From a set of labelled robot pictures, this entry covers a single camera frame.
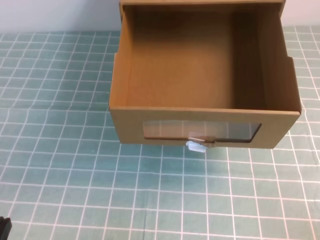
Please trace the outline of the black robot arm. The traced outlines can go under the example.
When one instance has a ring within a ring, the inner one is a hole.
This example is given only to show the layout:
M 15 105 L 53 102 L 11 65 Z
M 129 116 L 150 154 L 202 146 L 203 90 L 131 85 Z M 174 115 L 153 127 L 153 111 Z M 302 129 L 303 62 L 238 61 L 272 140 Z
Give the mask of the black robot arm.
M 7 240 L 12 229 L 12 222 L 9 217 L 0 217 L 0 240 Z

